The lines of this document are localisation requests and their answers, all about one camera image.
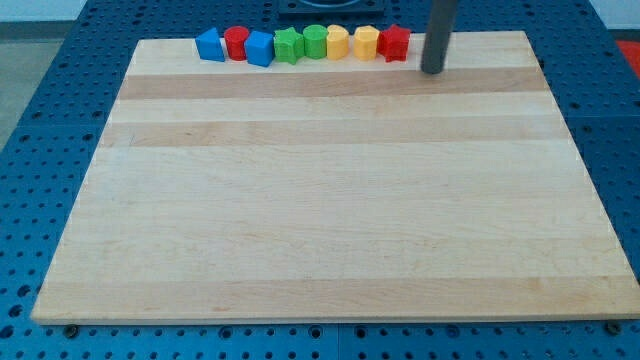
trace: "yellow block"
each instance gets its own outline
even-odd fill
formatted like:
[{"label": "yellow block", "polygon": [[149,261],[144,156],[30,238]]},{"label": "yellow block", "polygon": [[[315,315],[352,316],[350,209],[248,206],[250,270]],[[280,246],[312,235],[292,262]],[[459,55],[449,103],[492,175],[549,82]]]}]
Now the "yellow block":
[{"label": "yellow block", "polygon": [[339,60],[349,53],[349,31],[339,25],[327,27],[327,59]]},{"label": "yellow block", "polygon": [[378,35],[380,35],[380,31],[371,25],[357,28],[353,34],[353,54],[363,61],[375,59],[378,50]]}]

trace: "plastic block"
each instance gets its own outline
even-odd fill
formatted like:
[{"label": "plastic block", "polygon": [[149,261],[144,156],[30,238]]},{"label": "plastic block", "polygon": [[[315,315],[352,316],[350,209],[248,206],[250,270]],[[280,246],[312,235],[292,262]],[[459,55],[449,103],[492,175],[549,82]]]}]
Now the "plastic block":
[{"label": "plastic block", "polygon": [[246,60],[244,42],[249,37],[249,29],[244,26],[232,26],[224,32],[224,42],[227,44],[227,52],[231,60]]},{"label": "plastic block", "polygon": [[361,26],[353,35],[353,54],[362,61],[376,58],[380,31],[371,25]]},{"label": "plastic block", "polygon": [[410,35],[410,29],[402,28],[396,24],[391,25],[380,33],[378,53],[384,56],[386,62],[406,61]]},{"label": "plastic block", "polygon": [[302,31],[304,36],[304,54],[311,59],[327,56],[327,28],[322,25],[309,25]]},{"label": "plastic block", "polygon": [[276,30],[273,39],[276,61],[295,65],[304,56],[304,37],[293,27]]},{"label": "plastic block", "polygon": [[273,60],[273,35],[260,31],[252,31],[244,50],[249,64],[267,67]]},{"label": "plastic block", "polygon": [[327,58],[339,60],[349,53],[349,31],[339,25],[327,28]]},{"label": "plastic block", "polygon": [[224,53],[222,52],[222,44],[220,43],[218,29],[211,28],[207,32],[196,37],[196,47],[198,48],[200,59],[224,61]]}]

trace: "wooden cutting board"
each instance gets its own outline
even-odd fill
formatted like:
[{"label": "wooden cutting board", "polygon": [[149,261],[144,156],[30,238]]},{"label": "wooden cutting board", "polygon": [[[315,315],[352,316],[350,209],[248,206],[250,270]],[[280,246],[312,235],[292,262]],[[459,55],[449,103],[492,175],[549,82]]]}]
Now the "wooden cutting board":
[{"label": "wooden cutting board", "polygon": [[141,41],[42,324],[634,318],[640,289],[522,32],[444,73]]}]

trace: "green hexagon block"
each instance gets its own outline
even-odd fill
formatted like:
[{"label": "green hexagon block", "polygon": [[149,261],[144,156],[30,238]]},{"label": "green hexagon block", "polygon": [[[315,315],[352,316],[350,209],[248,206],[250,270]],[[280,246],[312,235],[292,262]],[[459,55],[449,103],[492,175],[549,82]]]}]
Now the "green hexagon block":
[{"label": "green hexagon block", "polygon": [[304,56],[304,37],[293,27],[276,30],[273,39],[276,61],[295,65]]},{"label": "green hexagon block", "polygon": [[304,53],[311,59],[322,59],[327,56],[327,28],[322,25],[309,25],[302,31],[304,36]]}]

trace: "black metal pole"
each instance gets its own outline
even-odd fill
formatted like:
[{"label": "black metal pole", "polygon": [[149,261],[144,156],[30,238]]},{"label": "black metal pole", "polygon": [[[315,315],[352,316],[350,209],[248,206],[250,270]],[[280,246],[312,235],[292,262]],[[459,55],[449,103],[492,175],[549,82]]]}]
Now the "black metal pole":
[{"label": "black metal pole", "polygon": [[433,0],[431,4],[420,63],[420,69],[427,74],[438,74],[444,67],[457,9],[458,0]]}]

